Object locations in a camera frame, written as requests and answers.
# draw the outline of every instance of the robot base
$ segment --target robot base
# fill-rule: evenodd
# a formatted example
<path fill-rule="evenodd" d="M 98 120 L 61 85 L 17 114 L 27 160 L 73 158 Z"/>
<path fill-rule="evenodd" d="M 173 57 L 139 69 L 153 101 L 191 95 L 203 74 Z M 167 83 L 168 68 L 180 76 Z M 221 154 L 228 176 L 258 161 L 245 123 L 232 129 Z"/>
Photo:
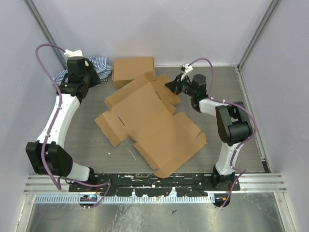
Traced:
<path fill-rule="evenodd" d="M 218 189 L 226 190 L 229 185 L 232 185 L 235 179 L 235 173 L 231 173 L 229 175 L 220 175 L 216 169 L 216 165 L 213 166 L 211 181 L 212 184 Z"/>

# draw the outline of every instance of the closed cardboard box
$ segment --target closed cardboard box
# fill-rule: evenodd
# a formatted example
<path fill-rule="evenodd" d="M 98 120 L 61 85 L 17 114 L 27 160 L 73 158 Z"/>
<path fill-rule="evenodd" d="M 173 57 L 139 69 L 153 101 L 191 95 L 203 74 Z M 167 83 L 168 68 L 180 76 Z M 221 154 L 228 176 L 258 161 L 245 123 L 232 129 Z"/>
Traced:
<path fill-rule="evenodd" d="M 148 72 L 155 74 L 153 57 L 115 59 L 112 82 L 115 88 L 122 88 L 138 76 Z"/>

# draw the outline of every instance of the cable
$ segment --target cable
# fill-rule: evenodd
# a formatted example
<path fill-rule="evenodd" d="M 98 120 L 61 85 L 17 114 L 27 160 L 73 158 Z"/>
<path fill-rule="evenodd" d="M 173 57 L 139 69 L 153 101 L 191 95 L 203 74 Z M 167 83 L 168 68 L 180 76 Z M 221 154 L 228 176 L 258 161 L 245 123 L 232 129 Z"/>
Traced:
<path fill-rule="evenodd" d="M 52 172 L 50 171 L 49 167 L 48 167 L 48 164 L 46 162 L 46 159 L 45 159 L 45 147 L 46 147 L 46 144 L 47 144 L 47 140 L 50 136 L 50 131 L 52 130 L 53 128 L 53 125 L 55 123 L 55 120 L 58 116 L 58 113 L 61 109 L 61 105 L 62 105 L 62 95 L 61 95 L 61 90 L 59 88 L 59 86 L 56 84 L 56 82 L 54 81 L 54 79 L 52 78 L 51 74 L 49 73 L 49 71 L 47 70 L 47 68 L 45 67 L 45 65 L 42 63 L 41 61 L 41 58 L 39 56 L 39 49 L 41 47 L 54 47 L 54 48 L 57 48 L 59 50 L 61 50 L 62 52 L 65 52 L 65 50 L 59 46 L 56 46 L 56 45 L 53 45 L 53 44 L 49 44 L 49 43 L 43 43 L 41 45 L 39 45 L 36 49 L 35 49 L 35 56 L 40 64 L 40 66 L 42 67 L 42 69 L 44 70 L 44 72 L 46 73 L 46 75 L 48 76 L 48 78 L 51 80 L 51 82 L 53 83 L 53 85 L 55 86 L 56 90 L 57 90 L 57 93 L 58 93 L 58 96 L 59 96 L 59 103 L 58 103 L 58 108 L 55 112 L 55 115 L 52 119 L 52 122 L 50 123 L 48 129 L 47 129 L 47 132 L 46 132 L 46 135 L 45 135 L 45 139 L 43 141 L 43 145 L 42 145 L 42 150 L 41 150 L 41 159 L 42 159 L 42 163 L 43 163 L 43 166 L 47 172 L 47 174 L 49 175 L 49 177 L 52 179 L 54 185 L 57 187 L 58 190 L 61 190 L 61 183 L 60 183 L 60 179 L 61 177 L 58 177 L 58 180 L 55 179 L 54 175 L 52 174 Z M 87 187 L 101 187 L 101 186 L 104 186 L 104 185 L 109 185 L 107 191 L 105 192 L 106 194 L 108 193 L 110 187 L 111 187 L 111 184 L 110 182 L 106 182 L 106 183 L 103 183 L 103 184 L 98 184 L 98 185 L 90 185 L 90 184 L 87 184 L 87 183 L 84 183 L 84 182 L 81 182 L 81 181 L 78 181 L 78 180 L 71 180 L 71 181 L 75 181 L 76 183 L 80 184 L 80 185 L 84 185 L 84 186 L 87 186 Z"/>
<path fill-rule="evenodd" d="M 211 61 L 210 61 L 209 59 L 206 59 L 206 58 L 198 58 L 198 59 L 192 61 L 191 63 L 189 63 L 189 66 L 191 66 L 192 64 L 194 64 L 195 62 L 198 62 L 198 61 L 200 61 L 200 60 L 205 60 L 205 61 L 207 61 L 207 62 L 210 64 L 210 66 L 211 66 L 211 86 L 210 86 L 209 91 L 208 91 L 209 94 L 210 94 L 211 91 L 212 91 L 212 84 L 213 84 L 213 66 L 212 66 Z"/>
<path fill-rule="evenodd" d="M 55 47 L 55 48 L 58 48 L 59 50 L 61 50 L 62 52 L 65 52 L 65 50 L 61 47 L 58 47 L 56 45 L 53 45 L 53 44 L 48 44 L 48 43 L 45 43 L 45 44 L 41 44 L 39 45 L 36 49 L 35 49 L 35 56 L 40 64 L 40 66 L 42 67 L 42 69 L 44 70 L 44 72 L 46 73 L 46 75 L 48 76 L 48 78 L 51 80 L 51 82 L 54 84 L 56 90 L 57 90 L 57 93 L 58 93 L 58 96 L 59 96 L 59 103 L 58 103 L 58 108 L 55 112 L 55 115 L 53 117 L 53 120 L 52 122 L 50 123 L 48 129 L 47 129 L 47 132 L 46 132 L 46 135 L 45 135 L 45 139 L 43 141 L 43 145 L 42 145 L 42 149 L 41 149 L 41 159 L 42 159 L 42 163 L 43 163 L 43 166 L 47 172 L 47 174 L 49 175 L 49 177 L 52 179 L 53 183 L 55 184 L 55 186 L 57 187 L 58 190 L 61 190 L 61 183 L 60 183 L 60 177 L 58 178 L 58 181 L 56 181 L 56 179 L 54 178 L 52 172 L 50 171 L 48 165 L 47 165 L 47 162 L 46 162 L 46 159 L 45 159 L 45 147 L 46 147 L 46 144 L 47 144 L 47 140 L 48 140 L 48 137 L 49 137 L 49 133 L 50 131 L 52 130 L 53 128 L 53 125 L 55 123 L 55 120 L 58 116 L 58 113 L 60 111 L 60 108 L 61 108 L 61 105 L 62 105 L 62 95 L 61 95 L 61 91 L 60 91 L 60 88 L 58 87 L 58 85 L 56 84 L 56 82 L 54 81 L 54 79 L 52 78 L 52 76 L 50 75 L 49 71 L 46 69 L 45 65 L 42 63 L 41 61 L 41 58 L 39 56 L 39 49 L 41 47 L 46 47 L 46 46 L 49 46 L 49 47 Z"/>
<path fill-rule="evenodd" d="M 247 109 L 245 109 L 244 107 L 242 107 L 241 105 L 238 105 L 238 104 L 233 103 L 233 102 L 227 102 L 227 101 L 225 101 L 225 100 L 222 100 L 222 101 L 215 100 L 215 99 L 211 96 L 212 84 L 213 84 L 213 76 L 214 76 L 214 75 L 213 75 L 213 66 L 212 66 L 211 61 L 208 60 L 208 59 L 206 59 L 206 58 L 198 58 L 198 59 L 192 61 L 191 63 L 189 63 L 189 66 L 191 66 L 192 64 L 194 64 L 195 62 L 197 62 L 197 61 L 199 61 L 199 60 L 205 60 L 205 61 L 207 61 L 207 62 L 210 64 L 210 66 L 211 66 L 211 86 L 210 86 L 210 89 L 209 89 L 209 91 L 208 91 L 208 93 L 209 93 L 209 99 L 210 99 L 211 101 L 214 101 L 214 102 L 217 102 L 217 103 L 222 103 L 222 104 L 227 104 L 227 105 L 233 105 L 233 106 L 239 108 L 240 110 L 244 111 L 244 112 L 249 116 L 249 118 L 251 119 L 251 121 L 253 122 L 253 127 L 254 127 L 254 130 L 253 130 L 252 135 L 249 136 L 246 140 L 244 140 L 244 141 L 242 141 L 241 143 L 239 143 L 239 144 L 235 147 L 234 152 L 233 152 L 233 154 L 232 154 L 232 157 L 231 157 L 231 160 L 230 160 L 230 166 L 231 166 L 235 171 L 240 172 L 240 174 L 239 174 L 239 175 L 236 177 L 236 179 L 234 180 L 234 182 L 233 182 L 233 184 L 232 184 L 232 187 L 231 187 L 230 190 L 229 190 L 228 196 L 227 196 L 226 200 L 223 202 L 223 204 L 222 204 L 222 206 L 221 206 L 221 208 L 223 208 L 223 207 L 226 205 L 226 203 L 227 203 L 227 201 L 229 200 L 229 198 L 231 197 L 232 190 L 233 190 L 233 188 L 234 188 L 236 182 L 237 182 L 238 179 L 247 171 L 247 170 L 238 169 L 238 168 L 236 168 L 236 167 L 233 166 L 233 161 L 234 161 L 235 155 L 236 155 L 236 153 L 237 153 L 237 150 L 238 150 L 244 143 L 248 142 L 249 140 L 251 140 L 251 139 L 255 136 L 255 134 L 256 134 L 256 132 L 257 132 L 257 125 L 256 125 L 256 121 L 255 121 L 253 115 L 250 114 L 250 112 L 249 112 Z"/>

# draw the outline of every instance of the metal floor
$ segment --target metal floor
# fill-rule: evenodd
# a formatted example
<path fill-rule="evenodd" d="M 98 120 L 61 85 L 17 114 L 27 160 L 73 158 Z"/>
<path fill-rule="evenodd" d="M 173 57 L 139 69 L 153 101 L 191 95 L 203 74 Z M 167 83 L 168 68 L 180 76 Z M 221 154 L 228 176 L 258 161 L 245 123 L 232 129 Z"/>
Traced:
<path fill-rule="evenodd" d="M 181 71 L 179 67 L 160 67 L 155 69 L 156 76 L 166 73 L 174 79 Z M 211 70 L 205 67 L 195 67 L 192 74 L 200 73 L 206 76 L 210 86 Z M 234 67 L 215 67 L 215 80 L 212 96 L 229 101 L 243 101 L 238 77 Z M 105 98 L 116 91 L 112 80 L 89 90 L 87 97 L 74 114 L 68 129 L 65 150 L 76 163 L 93 167 L 96 173 L 152 172 L 144 158 L 134 148 L 130 138 L 114 148 L 94 122 L 94 119 L 108 110 Z M 181 94 L 182 102 L 176 105 L 176 112 L 185 112 L 206 133 L 207 144 L 185 163 L 178 172 L 212 172 L 218 160 L 221 140 L 218 136 L 215 117 L 200 114 L 192 109 L 190 97 Z M 236 166 L 249 172 L 263 172 L 261 157 L 254 140 L 243 146 Z"/>
<path fill-rule="evenodd" d="M 273 193 L 236 193 L 211 203 L 35 204 L 27 232 L 283 232 Z"/>

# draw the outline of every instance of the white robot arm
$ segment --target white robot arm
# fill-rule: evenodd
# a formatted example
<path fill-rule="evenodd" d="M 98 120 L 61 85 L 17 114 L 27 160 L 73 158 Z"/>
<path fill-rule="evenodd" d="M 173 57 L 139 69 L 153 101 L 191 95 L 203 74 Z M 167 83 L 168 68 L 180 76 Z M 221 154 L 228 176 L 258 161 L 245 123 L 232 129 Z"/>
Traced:
<path fill-rule="evenodd" d="M 209 99 L 206 92 L 206 77 L 196 74 L 193 76 L 193 80 L 190 81 L 187 76 L 192 71 L 190 65 L 183 65 L 182 71 L 174 81 L 165 85 L 174 94 L 183 92 L 191 96 L 191 106 L 196 111 L 217 118 L 218 133 L 222 146 L 219 159 L 213 168 L 212 181 L 214 185 L 233 182 L 235 176 L 233 167 L 242 148 L 242 145 L 239 146 L 239 144 L 251 136 L 253 132 L 249 117 L 234 105 L 223 104 Z M 235 103 L 244 107 L 244 104 L 240 101 Z"/>
<path fill-rule="evenodd" d="M 92 62 L 84 58 L 80 50 L 75 52 L 66 50 L 65 55 L 68 57 L 68 73 L 59 86 L 62 99 L 61 106 L 59 106 L 60 96 L 57 95 L 54 109 L 44 130 L 36 142 L 27 144 L 26 153 L 34 171 L 38 174 L 47 174 L 41 159 L 42 145 L 48 128 L 53 124 L 44 151 L 45 160 L 51 173 L 68 179 L 95 184 L 97 180 L 94 170 L 73 162 L 72 157 L 63 148 L 65 136 L 74 113 L 87 95 L 88 89 L 99 84 L 100 79 Z M 55 121 L 53 121 L 57 110 L 59 112 Z"/>

